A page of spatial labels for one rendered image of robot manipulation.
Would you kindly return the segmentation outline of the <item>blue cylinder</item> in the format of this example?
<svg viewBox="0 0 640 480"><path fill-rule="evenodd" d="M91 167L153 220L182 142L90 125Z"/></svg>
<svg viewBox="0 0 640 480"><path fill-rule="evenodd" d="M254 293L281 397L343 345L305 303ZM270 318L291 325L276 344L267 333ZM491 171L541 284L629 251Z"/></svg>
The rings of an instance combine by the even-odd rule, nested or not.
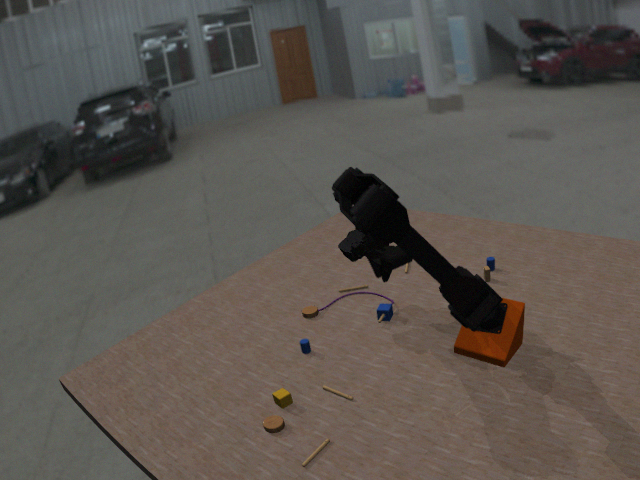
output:
<svg viewBox="0 0 640 480"><path fill-rule="evenodd" d="M301 339L300 343L301 343L301 348L303 353L307 354L311 352L309 340Z"/></svg>

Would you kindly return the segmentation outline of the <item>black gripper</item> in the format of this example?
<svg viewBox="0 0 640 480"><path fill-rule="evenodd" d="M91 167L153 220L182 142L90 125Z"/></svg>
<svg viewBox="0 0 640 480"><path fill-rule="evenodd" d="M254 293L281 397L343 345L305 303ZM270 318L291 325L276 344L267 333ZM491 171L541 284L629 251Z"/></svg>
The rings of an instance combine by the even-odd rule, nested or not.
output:
<svg viewBox="0 0 640 480"><path fill-rule="evenodd" d="M376 249L369 250L365 256L368 258L376 278L381 277L383 282L386 282L392 270L412 262L413 259L399 246L389 246L392 242L379 241L372 234L371 236Z"/></svg>

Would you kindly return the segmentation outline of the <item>yellow cube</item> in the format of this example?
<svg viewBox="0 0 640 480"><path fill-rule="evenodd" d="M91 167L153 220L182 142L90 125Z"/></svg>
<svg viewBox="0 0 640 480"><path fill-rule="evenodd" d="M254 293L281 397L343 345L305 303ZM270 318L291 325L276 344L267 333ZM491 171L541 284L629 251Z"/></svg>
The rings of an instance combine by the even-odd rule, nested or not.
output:
<svg viewBox="0 0 640 480"><path fill-rule="evenodd" d="M274 392L272 395L274 402L282 409L293 403L291 393L284 388L279 389L279 391Z"/></svg>

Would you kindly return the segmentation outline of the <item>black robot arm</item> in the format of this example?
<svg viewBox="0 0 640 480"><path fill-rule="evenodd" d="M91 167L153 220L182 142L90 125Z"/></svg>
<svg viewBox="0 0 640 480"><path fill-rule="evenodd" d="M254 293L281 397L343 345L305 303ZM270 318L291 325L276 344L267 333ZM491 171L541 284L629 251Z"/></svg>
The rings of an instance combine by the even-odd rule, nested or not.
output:
<svg viewBox="0 0 640 480"><path fill-rule="evenodd" d="M340 211L356 228L338 245L345 257L355 262L376 249L371 234L379 241L394 242L440 283L447 307L459 323L474 332L501 333L508 305L478 274L454 268L437 252L410 225L407 210L387 184L350 167L332 189Z"/></svg>

